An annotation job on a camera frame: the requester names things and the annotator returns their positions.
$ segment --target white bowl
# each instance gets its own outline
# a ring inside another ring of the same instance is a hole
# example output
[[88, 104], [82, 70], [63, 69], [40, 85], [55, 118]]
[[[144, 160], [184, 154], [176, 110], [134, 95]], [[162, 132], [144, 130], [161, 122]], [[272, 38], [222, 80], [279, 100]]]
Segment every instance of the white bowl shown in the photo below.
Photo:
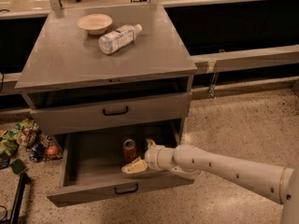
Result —
[[91, 14], [80, 18], [77, 22], [79, 28], [86, 30], [90, 35], [103, 34], [111, 25], [112, 19], [105, 14]]

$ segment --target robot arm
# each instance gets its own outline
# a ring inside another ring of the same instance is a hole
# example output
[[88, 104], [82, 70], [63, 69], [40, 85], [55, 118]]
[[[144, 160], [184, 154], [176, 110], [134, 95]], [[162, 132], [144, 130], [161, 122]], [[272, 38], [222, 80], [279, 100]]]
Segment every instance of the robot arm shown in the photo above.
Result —
[[292, 168], [217, 155], [190, 145], [169, 148], [158, 146], [152, 140], [148, 140], [148, 145], [145, 160], [123, 167], [124, 173], [138, 173], [149, 167], [195, 179], [201, 171], [207, 171], [284, 204], [281, 223], [299, 223], [295, 207], [299, 205], [299, 172]]

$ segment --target scattered clutter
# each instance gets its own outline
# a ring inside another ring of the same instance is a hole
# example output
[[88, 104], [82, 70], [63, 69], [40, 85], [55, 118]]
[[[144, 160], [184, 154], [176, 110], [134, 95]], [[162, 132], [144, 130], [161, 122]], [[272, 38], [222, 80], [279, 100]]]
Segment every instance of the scattered clutter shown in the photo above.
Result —
[[20, 159], [16, 159], [9, 166], [11, 167], [12, 172], [15, 175], [20, 175], [20, 174], [22, 174], [22, 173], [24, 173], [24, 172], [26, 172], [28, 170], [28, 168], [26, 167], [25, 163], [22, 160], [20, 160]]
[[15, 124], [9, 131], [0, 131], [0, 169], [11, 167], [16, 175], [27, 170], [24, 162], [16, 159], [10, 163], [10, 158], [16, 156], [18, 148], [26, 148], [30, 161], [53, 161], [63, 157], [49, 136], [43, 134], [32, 119], [24, 119]]

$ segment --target small bottle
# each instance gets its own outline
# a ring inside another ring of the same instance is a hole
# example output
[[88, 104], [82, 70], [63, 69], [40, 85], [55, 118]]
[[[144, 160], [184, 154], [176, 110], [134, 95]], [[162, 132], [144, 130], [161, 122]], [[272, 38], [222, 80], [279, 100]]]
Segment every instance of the small bottle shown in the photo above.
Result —
[[135, 26], [124, 25], [109, 34], [101, 36], [99, 39], [100, 49], [105, 54], [112, 54], [135, 41], [141, 31], [142, 26], [139, 24]]

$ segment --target gray cabinet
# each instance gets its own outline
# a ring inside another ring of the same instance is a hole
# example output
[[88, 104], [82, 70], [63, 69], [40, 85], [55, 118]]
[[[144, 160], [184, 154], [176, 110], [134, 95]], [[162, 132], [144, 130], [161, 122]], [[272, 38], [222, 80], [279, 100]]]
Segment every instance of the gray cabinet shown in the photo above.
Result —
[[[111, 29], [139, 23], [142, 34], [107, 56], [99, 36], [77, 27], [93, 13], [109, 15]], [[121, 168], [126, 139], [141, 158], [147, 138], [179, 145], [195, 71], [160, 5], [50, 13], [17, 84], [37, 124], [64, 150], [61, 182], [48, 198], [66, 206], [191, 184], [168, 172], [125, 175]]]

